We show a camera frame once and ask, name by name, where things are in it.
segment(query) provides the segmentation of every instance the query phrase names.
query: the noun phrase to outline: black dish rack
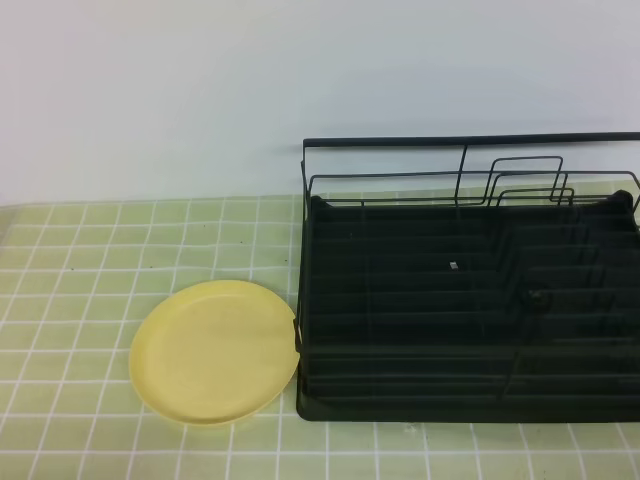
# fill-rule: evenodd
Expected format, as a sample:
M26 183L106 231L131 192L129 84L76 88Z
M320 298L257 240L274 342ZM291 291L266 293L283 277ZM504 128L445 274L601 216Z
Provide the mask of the black dish rack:
M561 157L546 156L464 170L476 146L632 140L640 133L304 140L298 413L349 421L639 421L636 176L563 170ZM305 175L309 148L453 146L462 150L455 170L315 175L309 183ZM557 158L557 170L503 168L538 158ZM551 176L548 188L497 188L501 178L540 174ZM576 175L613 174L638 190L580 195L570 186ZM483 195L460 195L467 175L487 178ZM319 178L383 176L452 176L455 190L393 204L311 194Z

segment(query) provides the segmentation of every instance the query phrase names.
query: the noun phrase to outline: wall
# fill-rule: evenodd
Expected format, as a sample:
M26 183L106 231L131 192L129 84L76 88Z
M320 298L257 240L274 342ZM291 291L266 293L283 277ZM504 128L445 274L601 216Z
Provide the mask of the wall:
M0 202L298 192L311 136L640 130L639 15L634 0L6 0Z

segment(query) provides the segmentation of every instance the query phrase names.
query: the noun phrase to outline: yellow plate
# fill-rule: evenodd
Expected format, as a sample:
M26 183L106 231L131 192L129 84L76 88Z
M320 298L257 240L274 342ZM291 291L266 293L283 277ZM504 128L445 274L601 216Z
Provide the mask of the yellow plate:
M253 283L219 280L158 305L131 345L129 373L144 403L179 422L251 415L287 385L298 362L293 312Z

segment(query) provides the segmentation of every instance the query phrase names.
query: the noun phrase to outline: countertop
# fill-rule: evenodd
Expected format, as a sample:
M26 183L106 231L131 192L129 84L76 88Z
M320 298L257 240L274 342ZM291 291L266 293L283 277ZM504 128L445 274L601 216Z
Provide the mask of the countertop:
M294 306L300 222L299 196L1 209L0 479L638 479L640 424L310 423L294 383L224 428L145 410L145 316L209 279Z

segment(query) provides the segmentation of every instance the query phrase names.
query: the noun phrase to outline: green tile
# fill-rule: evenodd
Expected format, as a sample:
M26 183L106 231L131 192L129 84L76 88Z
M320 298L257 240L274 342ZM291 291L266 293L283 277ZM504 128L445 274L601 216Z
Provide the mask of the green tile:
M636 476L626 453L590 453L583 455L589 480L633 480Z
M473 450L471 429L466 423L427 423L430 450Z
M142 245L147 240L149 227L117 227L113 238L112 245Z
M373 455L339 455L329 461L331 480L371 480L376 478Z
M149 233L149 245L180 245L184 227L182 225L154 226Z
M429 470L431 471L431 480L478 479L475 455L430 455Z
M100 413L138 413L142 403L130 383L108 383L102 397Z
M126 295L98 297L89 303L87 320L121 320L124 317L129 297Z
M112 231L113 227L81 227L76 245L106 245Z
M95 413L102 391L100 383L64 383L56 402L56 413Z
M35 348L38 350L69 350L78 333L76 324L45 324L40 329Z
M111 272L105 270L100 273L96 293L129 293L133 287L136 272Z
M97 272L64 272L57 293L91 293Z
M180 267L213 267L215 249L207 247L182 247L178 266Z
M169 270L140 272L136 282L136 293L169 293L173 283L173 272Z
M119 332L117 323L85 323L76 348L114 348Z
M130 480L174 480L177 463L175 454L136 455Z
M222 223L220 243L252 245L256 227L252 223Z
M89 454L84 461L81 480L126 480L129 454Z
M100 268L105 253L105 247L73 248L67 262L67 268L71 270Z
M89 431L91 418L53 417L44 438L43 450L83 450Z
M524 450L520 429L516 424L474 424L479 450Z
M53 207L49 225L80 225L84 209L83 205L56 205Z
M109 247L104 268L138 268L142 247Z
M76 478L82 455L42 454L38 457L34 480L48 480L51 478Z
M173 267L178 259L179 247L146 247L142 255L142 268Z
M531 455L534 478L544 480L581 480L580 457L577 454Z
M25 268L29 262L32 251L33 249L31 248L0 249L0 269Z
M26 358L26 353L0 351L0 380L16 380Z
M47 227L40 238L38 245L42 246L63 246L71 245L76 236L75 227Z
M235 426L233 449L237 451L270 451L278 448L278 419L253 417Z
M275 473L275 455L234 455L229 465L228 480L275 478Z
M222 456L185 454L180 461L178 478L180 480L224 478L226 466L227 459Z
M182 441L182 425L159 416L142 418L138 450L177 450Z
M36 248L29 268L62 268L68 254L68 247Z
M54 297L47 312L47 320L82 320L88 296Z
M33 352L27 361L24 380L61 380L69 354Z
M16 297L9 308L7 320L39 321L42 320L49 297Z
M571 428L578 446L583 450L625 448L618 429L613 423L573 423Z
M102 380L110 361L109 352L73 352L67 380Z
M27 272L22 278L18 293L51 293L58 281L58 272Z
M188 200L158 202L154 223L182 223L187 219Z
M7 323L0 327L0 350L28 350L36 336L38 326Z
M100 204L89 205L87 207L87 213L84 217L85 225L114 225L118 218L119 205L112 204Z
M373 450L373 423L330 423L329 450Z
M120 211L120 224L149 224L151 223L151 213L153 203L130 203L122 206Z
M37 450L46 421L42 417L8 417L0 433L0 450Z
M189 210L190 222L211 222L220 220L222 200L193 201Z
M49 413L58 391L54 383L23 383L18 386L12 413Z
M98 417L89 447L91 450L130 450L137 427L136 417Z

